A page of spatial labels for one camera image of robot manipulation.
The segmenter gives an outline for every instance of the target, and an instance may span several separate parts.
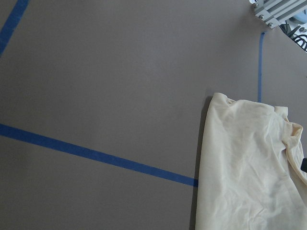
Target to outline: crumpled fabric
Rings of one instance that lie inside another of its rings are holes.
[[[206,117],[196,230],[307,229],[303,127],[287,107],[215,93]]]

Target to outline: blue tape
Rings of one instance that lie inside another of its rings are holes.
[[[3,28],[0,31],[0,56],[5,50],[15,28],[21,20],[25,9],[27,8],[29,0],[17,0],[11,14],[6,20]]]
[[[259,60],[258,60],[258,102],[261,102],[262,97],[262,46],[265,32],[262,32],[260,35],[259,41]]]
[[[0,124],[0,135],[7,138],[24,141],[30,144],[39,145],[45,148],[66,152],[76,156],[85,157],[95,161],[100,161],[103,163],[115,165],[121,168],[134,170],[140,173],[145,173],[148,175],[164,178],[170,181],[175,181],[178,183],[198,187],[198,180],[194,178],[158,169],[145,164],[140,164],[124,158],[112,156],[103,152],[87,149],[64,141],[48,138],[35,133],[30,133],[3,124]]]

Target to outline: painter's tape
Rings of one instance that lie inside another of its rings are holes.
[[[262,97],[262,46],[266,32],[262,32],[259,41],[259,60],[258,60],[258,102],[261,102]]]
[[[11,14],[0,31],[0,56],[7,46],[15,28],[21,20],[29,0],[17,0]]]
[[[30,144],[39,145],[45,148],[70,153],[76,156],[85,157],[95,161],[115,165],[121,168],[134,170],[140,173],[164,178],[170,181],[175,181],[182,184],[198,187],[198,180],[183,176],[177,173],[151,167],[145,164],[140,164],[124,158],[112,156],[103,152],[98,152],[92,149],[87,149],[81,146],[73,145],[64,141],[48,138],[35,133],[27,132],[21,129],[0,124],[0,135],[15,140],[24,141]]]

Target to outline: blue tape line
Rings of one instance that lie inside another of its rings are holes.
[[[262,46],[265,32],[262,32],[260,35],[259,41],[259,60],[258,60],[258,102],[261,102],[262,94]]]
[[[5,50],[15,28],[17,27],[19,21],[21,20],[25,9],[27,8],[29,0],[18,0],[6,20],[3,28],[0,31],[0,56]]]
[[[7,138],[24,141],[30,144],[39,145],[45,148],[66,152],[76,156],[85,157],[95,161],[100,161],[103,163],[115,165],[121,168],[134,170],[140,173],[145,173],[148,175],[164,178],[170,181],[175,181],[178,183],[198,187],[198,180],[194,178],[158,169],[145,164],[140,164],[134,161],[126,160],[124,158],[112,156],[103,152],[87,149],[64,141],[48,138],[35,133],[30,133],[3,124],[0,124],[0,135],[5,136]]]

